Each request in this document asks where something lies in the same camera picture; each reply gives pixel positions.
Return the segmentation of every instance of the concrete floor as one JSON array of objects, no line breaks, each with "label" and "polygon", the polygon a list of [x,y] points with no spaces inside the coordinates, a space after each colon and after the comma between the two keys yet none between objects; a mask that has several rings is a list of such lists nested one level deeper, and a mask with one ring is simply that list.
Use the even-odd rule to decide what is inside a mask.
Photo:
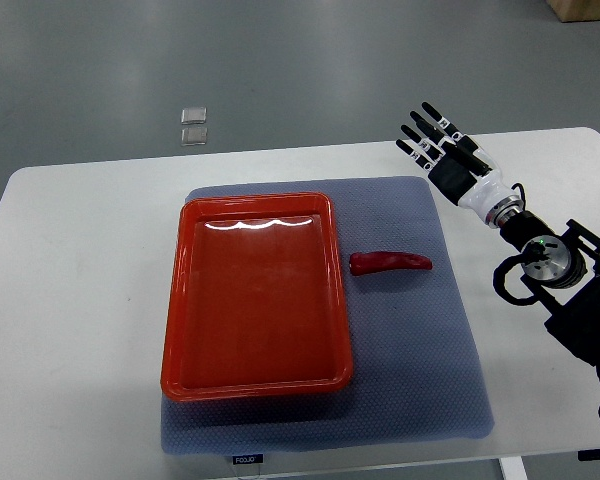
[{"label": "concrete floor", "polygon": [[[0,0],[0,197],[27,166],[394,140],[423,100],[467,133],[600,132],[600,22],[561,24],[544,0]],[[209,140],[183,148],[197,105]],[[600,479],[575,453],[525,464]]]}]

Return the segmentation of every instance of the brand label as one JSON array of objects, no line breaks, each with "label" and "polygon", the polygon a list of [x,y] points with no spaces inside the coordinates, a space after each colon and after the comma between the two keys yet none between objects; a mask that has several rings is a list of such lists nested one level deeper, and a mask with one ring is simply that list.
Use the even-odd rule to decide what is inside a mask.
[{"label": "brand label", "polygon": [[249,465],[251,463],[263,463],[264,455],[258,453],[256,455],[239,455],[233,457],[234,465]]}]

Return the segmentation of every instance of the red chili pepper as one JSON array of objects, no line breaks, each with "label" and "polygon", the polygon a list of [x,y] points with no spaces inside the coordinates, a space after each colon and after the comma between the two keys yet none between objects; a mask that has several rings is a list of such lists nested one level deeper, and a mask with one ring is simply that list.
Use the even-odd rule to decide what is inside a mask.
[{"label": "red chili pepper", "polygon": [[349,257],[349,270],[354,276],[384,272],[385,270],[431,270],[432,268],[431,259],[415,253],[356,252]]}]

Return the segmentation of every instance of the blue mat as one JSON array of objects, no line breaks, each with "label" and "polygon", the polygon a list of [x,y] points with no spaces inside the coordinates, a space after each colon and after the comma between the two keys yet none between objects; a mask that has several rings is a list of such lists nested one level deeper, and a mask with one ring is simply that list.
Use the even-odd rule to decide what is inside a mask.
[{"label": "blue mat", "polygon": [[[230,185],[201,197],[318,191],[334,203],[354,373],[319,395],[162,401],[170,454],[242,455],[454,437],[493,428],[482,371],[426,181],[416,177]],[[349,255],[426,255],[432,271],[353,277]]]}]

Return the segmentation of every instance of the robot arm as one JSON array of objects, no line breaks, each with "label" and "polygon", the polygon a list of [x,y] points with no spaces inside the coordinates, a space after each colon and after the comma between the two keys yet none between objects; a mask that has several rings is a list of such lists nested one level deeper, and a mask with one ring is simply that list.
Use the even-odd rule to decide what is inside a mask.
[{"label": "robot arm", "polygon": [[[574,220],[567,223],[569,229],[563,235],[556,234],[526,210],[521,186],[518,192],[502,183],[501,171],[487,152],[430,104],[425,102],[422,107],[437,127],[411,112],[424,136],[403,125],[402,131],[416,148],[403,140],[396,142],[398,147],[428,172],[431,183],[449,201],[473,210],[483,223],[500,229],[500,236],[519,254],[495,270],[496,293],[514,305],[541,302],[551,313],[545,322],[547,331],[573,355],[595,367],[600,380],[600,239]],[[594,261],[594,278],[561,305],[546,289],[578,284],[587,271],[583,254]],[[528,298],[514,297],[505,286],[507,273],[518,265],[524,272],[521,280],[532,293]]]}]

